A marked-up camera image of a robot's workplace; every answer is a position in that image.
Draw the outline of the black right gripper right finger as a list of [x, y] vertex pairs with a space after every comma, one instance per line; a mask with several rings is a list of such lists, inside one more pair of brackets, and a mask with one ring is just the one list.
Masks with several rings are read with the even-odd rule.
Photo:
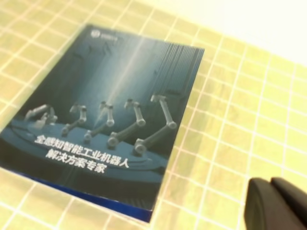
[[282, 196], [294, 215], [307, 228], [307, 193], [281, 177], [271, 178], [271, 184]]

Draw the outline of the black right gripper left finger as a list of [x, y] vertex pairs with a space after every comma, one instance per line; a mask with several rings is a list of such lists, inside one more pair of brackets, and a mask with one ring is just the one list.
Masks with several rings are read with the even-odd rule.
[[303, 230], [305, 227], [294, 215], [271, 181], [251, 178], [244, 209], [247, 230]]

